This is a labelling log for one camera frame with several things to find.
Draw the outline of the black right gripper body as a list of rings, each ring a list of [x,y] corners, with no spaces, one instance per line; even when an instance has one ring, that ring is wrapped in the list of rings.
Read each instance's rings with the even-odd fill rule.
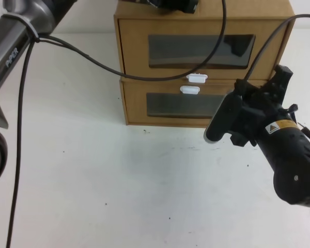
[[[229,133],[235,146],[243,147],[248,142],[257,145],[261,133],[273,134],[280,129],[297,128],[294,112],[297,105],[282,107],[287,86],[256,87],[246,85],[242,97],[242,109]]]

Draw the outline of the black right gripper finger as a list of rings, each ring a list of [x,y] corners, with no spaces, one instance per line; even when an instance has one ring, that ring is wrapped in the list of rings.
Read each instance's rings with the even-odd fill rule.
[[[292,77],[292,71],[282,65],[276,65],[274,76],[268,81],[269,93],[272,96],[284,96]]]

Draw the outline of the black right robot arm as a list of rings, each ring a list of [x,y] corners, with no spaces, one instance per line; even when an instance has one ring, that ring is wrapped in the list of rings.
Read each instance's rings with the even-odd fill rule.
[[[310,207],[310,141],[297,125],[298,106],[282,106],[292,75],[288,67],[276,66],[260,88],[238,79],[234,94],[242,103],[230,133],[236,146],[259,146],[274,171],[274,190],[281,200]]]

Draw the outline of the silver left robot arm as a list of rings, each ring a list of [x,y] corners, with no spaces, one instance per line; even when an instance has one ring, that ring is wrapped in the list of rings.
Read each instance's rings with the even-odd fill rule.
[[[71,0],[3,2],[7,12],[0,17],[0,88],[32,39],[51,34],[74,3]],[[0,128],[8,128],[1,107]],[[0,134],[0,177],[7,157],[7,143]]]

